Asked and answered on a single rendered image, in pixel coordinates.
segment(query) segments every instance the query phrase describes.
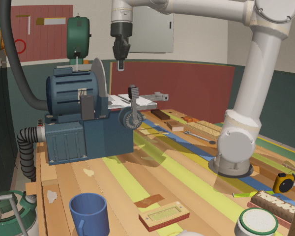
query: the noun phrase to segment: blue machine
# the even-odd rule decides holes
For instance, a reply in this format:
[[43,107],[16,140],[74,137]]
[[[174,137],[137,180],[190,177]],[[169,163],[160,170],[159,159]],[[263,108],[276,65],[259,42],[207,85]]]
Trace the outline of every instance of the blue machine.
[[[48,77],[45,136],[49,165],[133,152],[133,130],[141,125],[142,114],[131,107],[109,110],[107,93],[101,92],[103,78],[99,80],[92,71],[73,72],[72,67],[54,69]],[[132,89],[137,94],[130,89],[129,97],[136,104],[138,89]]]

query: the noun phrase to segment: blue motor housing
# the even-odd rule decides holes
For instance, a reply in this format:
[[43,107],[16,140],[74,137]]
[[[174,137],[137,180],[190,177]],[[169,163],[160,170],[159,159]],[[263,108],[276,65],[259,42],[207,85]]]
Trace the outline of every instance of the blue motor housing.
[[98,96],[98,82],[94,72],[72,71],[72,67],[54,69],[46,81],[48,111],[58,116],[80,113],[80,95],[93,95],[94,110]]

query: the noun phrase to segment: red ring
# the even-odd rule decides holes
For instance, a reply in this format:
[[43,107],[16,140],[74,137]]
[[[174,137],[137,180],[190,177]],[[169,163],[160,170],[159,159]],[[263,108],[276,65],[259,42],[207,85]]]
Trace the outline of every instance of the red ring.
[[21,40],[21,39],[17,39],[17,40],[15,40],[14,43],[16,43],[16,42],[18,42],[18,41],[21,41],[21,42],[24,43],[24,49],[23,49],[23,51],[18,52],[18,54],[21,54],[21,53],[23,53],[23,52],[25,51],[25,49],[26,49],[26,43],[25,43],[23,40]]

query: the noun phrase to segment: white cabinet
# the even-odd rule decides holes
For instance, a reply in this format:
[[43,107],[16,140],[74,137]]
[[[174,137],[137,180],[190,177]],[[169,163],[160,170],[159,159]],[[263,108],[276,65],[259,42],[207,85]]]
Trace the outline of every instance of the white cabinet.
[[174,15],[164,15],[147,6],[133,8],[130,53],[172,53]]

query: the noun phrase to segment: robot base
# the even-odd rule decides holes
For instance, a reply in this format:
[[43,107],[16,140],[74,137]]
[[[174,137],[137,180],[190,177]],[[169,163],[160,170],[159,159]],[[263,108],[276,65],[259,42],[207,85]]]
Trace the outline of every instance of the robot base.
[[219,155],[208,162],[208,167],[214,173],[227,178],[244,178],[250,176],[254,171],[249,160],[235,164],[224,160]]

